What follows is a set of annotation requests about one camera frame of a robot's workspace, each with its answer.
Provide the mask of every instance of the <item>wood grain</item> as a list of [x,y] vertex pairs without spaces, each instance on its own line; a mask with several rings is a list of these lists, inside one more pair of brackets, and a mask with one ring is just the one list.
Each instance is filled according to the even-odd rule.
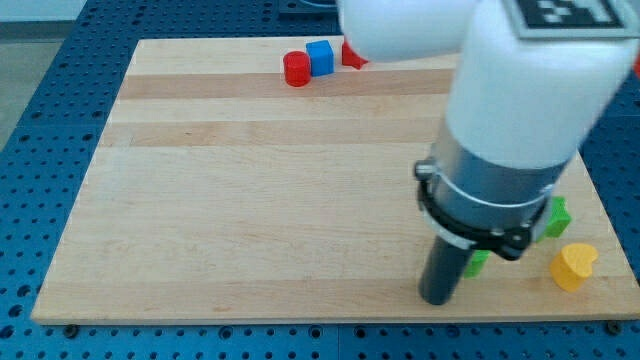
[[[265,59],[279,62],[306,40],[139,43],[34,320],[638,317],[638,284],[579,158],[556,190],[574,219],[561,239],[535,244],[518,262],[492,256],[450,303],[425,303],[416,287],[433,233],[417,210],[412,166],[441,125],[455,57],[336,67],[288,88]],[[339,39],[331,41],[338,51]],[[191,73],[181,65],[190,63]],[[229,85],[234,79],[254,85]],[[594,245],[600,258],[593,278],[569,294],[548,265],[572,242]]]

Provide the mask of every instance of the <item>blue block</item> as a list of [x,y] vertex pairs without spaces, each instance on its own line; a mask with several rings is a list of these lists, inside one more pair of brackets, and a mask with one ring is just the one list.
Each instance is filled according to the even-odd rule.
[[311,76],[333,74],[333,50],[329,41],[307,43],[307,54],[311,58]]

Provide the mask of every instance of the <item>blue pegboard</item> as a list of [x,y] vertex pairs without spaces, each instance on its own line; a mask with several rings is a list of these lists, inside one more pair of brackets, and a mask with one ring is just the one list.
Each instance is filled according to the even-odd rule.
[[[617,335],[605,322],[574,322],[81,327],[74,339],[30,321],[137,41],[339,33],[335,16],[278,17],[275,7],[270,0],[87,2],[0,154],[0,359],[640,358],[638,321],[622,323]],[[636,276],[639,89],[630,76],[582,149]]]

